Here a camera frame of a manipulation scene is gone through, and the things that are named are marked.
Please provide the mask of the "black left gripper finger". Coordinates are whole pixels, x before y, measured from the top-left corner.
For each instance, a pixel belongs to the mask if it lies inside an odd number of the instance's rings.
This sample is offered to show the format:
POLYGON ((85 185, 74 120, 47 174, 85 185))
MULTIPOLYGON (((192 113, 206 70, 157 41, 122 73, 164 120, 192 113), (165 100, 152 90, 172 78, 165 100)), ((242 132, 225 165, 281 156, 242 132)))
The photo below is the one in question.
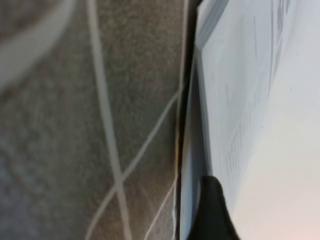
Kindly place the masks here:
POLYGON ((197 239, 240 239, 229 215, 222 186, 214 176, 202 178, 197 214, 197 239))

